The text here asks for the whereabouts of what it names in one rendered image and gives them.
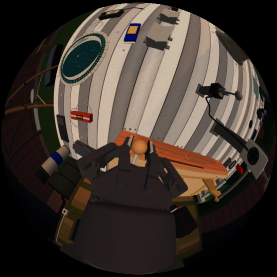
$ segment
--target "blue box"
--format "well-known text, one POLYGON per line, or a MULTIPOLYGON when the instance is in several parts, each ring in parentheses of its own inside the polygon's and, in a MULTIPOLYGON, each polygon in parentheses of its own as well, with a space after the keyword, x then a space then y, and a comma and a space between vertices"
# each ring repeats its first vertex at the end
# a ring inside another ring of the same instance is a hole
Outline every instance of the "blue box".
POLYGON ((136 42, 140 28, 141 28, 141 24, 139 24, 139 23, 130 24, 129 28, 127 29, 124 41, 125 42, 136 42))

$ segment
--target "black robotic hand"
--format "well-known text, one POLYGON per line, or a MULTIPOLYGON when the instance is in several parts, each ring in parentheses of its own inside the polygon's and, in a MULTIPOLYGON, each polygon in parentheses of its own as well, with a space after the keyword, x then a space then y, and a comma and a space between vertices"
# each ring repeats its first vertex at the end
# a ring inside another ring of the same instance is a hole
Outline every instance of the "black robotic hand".
POLYGON ((87 144, 84 144, 80 140, 76 140, 73 144, 73 149, 75 150, 75 153, 84 157, 87 154, 91 153, 92 151, 95 151, 92 147, 88 146, 87 144))

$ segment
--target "wooden workbench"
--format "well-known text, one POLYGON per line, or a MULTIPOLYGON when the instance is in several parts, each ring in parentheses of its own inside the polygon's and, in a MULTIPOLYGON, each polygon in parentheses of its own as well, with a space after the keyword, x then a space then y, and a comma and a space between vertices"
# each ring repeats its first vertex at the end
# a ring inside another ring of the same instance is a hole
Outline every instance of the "wooden workbench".
MULTIPOLYGON (((121 146, 125 138, 131 135, 134 136, 133 142, 137 139, 142 139, 146 143, 152 141, 158 156, 169 159, 188 187, 188 190, 180 196, 193 196, 199 194, 203 190, 209 190, 209 192, 215 196, 216 201, 218 201, 217 197, 221 192, 216 190, 215 180, 228 177, 228 171, 221 161, 125 130, 120 133, 114 143, 121 146)), ((131 149, 130 162, 133 157, 134 153, 131 149)), ((119 158, 114 158, 109 162, 108 170, 116 167, 118 162, 119 158)), ((145 155, 139 155, 135 165, 144 167, 145 164, 145 155)))

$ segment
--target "wooden ball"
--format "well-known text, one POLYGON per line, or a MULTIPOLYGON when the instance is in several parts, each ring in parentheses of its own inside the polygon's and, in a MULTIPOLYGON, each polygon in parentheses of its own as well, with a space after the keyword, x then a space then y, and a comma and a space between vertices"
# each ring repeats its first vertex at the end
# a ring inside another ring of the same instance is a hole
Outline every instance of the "wooden ball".
POLYGON ((147 143, 143 139, 136 139, 133 141, 131 149, 137 155, 142 155, 147 151, 147 143))

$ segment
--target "round wall clock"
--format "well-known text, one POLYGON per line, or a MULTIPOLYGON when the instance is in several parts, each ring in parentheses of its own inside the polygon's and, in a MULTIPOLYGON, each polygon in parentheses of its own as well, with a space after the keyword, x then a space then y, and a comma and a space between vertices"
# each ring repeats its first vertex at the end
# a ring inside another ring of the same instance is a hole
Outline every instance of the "round wall clock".
POLYGON ((109 48, 109 38, 101 31, 88 33, 76 40, 60 60, 61 82, 69 87, 88 79, 103 61, 109 48))

